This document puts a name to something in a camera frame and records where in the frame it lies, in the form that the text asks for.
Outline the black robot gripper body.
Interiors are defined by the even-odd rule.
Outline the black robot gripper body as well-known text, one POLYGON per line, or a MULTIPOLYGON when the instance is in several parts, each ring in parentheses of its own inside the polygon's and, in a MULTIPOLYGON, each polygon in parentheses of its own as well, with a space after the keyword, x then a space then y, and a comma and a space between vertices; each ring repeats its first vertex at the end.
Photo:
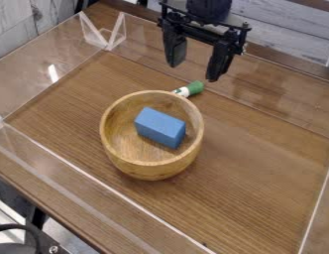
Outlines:
POLYGON ((252 25, 232 13, 232 1, 161 1, 160 5, 160 21, 180 26, 188 37, 210 45, 222 40, 236 55, 245 53, 252 25))

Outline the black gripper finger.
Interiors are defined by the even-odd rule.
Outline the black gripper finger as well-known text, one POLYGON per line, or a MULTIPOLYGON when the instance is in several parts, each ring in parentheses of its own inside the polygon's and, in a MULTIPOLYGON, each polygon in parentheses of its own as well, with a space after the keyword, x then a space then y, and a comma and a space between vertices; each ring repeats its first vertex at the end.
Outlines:
POLYGON ((234 59, 234 51, 232 44, 225 41, 218 41, 214 44, 213 55, 210 57, 206 79, 209 82, 216 82, 220 77, 229 71, 234 59))
POLYGON ((186 59, 188 39, 168 20, 162 23, 162 32, 166 61, 169 66, 177 67, 186 59))

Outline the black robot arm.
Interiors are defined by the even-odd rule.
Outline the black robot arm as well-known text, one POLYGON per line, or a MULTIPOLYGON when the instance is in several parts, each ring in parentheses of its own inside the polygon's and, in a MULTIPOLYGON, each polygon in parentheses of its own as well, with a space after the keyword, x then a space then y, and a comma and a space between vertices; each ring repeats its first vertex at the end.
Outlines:
POLYGON ((236 55, 246 50, 252 26, 232 14, 233 0, 160 0, 158 27, 164 33, 168 65, 177 67, 188 55, 188 39, 213 47, 206 80, 229 71, 236 55))

